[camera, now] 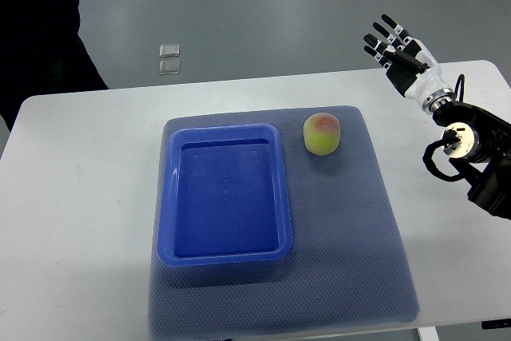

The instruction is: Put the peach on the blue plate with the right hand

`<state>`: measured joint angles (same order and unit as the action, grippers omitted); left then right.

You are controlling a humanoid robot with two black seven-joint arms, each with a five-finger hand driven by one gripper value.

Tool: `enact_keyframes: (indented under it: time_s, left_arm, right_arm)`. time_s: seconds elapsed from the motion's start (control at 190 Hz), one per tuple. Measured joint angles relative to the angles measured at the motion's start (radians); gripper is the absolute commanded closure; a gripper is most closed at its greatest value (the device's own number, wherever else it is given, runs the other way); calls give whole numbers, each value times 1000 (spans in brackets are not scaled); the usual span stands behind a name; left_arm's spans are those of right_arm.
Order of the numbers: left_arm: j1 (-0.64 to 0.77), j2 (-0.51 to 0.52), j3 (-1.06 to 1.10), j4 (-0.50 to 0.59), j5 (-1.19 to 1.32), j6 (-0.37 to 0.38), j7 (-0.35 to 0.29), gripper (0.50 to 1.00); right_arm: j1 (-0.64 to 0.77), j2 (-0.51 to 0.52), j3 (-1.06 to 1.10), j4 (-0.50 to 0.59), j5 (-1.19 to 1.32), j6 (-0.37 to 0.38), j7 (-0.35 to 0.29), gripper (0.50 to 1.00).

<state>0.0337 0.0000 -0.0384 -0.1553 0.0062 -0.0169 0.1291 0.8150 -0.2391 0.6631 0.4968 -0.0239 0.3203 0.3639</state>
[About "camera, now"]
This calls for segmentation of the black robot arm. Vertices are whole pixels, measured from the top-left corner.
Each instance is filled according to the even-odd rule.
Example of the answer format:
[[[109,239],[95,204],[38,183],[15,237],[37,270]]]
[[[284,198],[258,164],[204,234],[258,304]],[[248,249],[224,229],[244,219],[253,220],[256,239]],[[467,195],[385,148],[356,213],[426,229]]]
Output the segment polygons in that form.
[[[422,161],[435,177],[446,182],[465,180],[468,201],[503,219],[510,218],[510,123],[476,105],[438,98],[428,108],[434,122],[444,129],[429,144]],[[458,172],[447,175],[434,163],[442,150]]]

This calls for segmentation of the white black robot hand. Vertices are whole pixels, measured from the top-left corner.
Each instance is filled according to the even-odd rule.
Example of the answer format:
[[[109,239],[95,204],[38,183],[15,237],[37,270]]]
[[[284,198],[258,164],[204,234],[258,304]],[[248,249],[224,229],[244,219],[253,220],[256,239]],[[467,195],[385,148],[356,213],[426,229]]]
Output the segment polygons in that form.
[[[387,14],[373,27],[379,36],[366,34],[364,51],[386,71],[402,97],[415,101],[429,114],[436,104],[455,98],[453,88],[442,79],[440,65],[422,41]]]

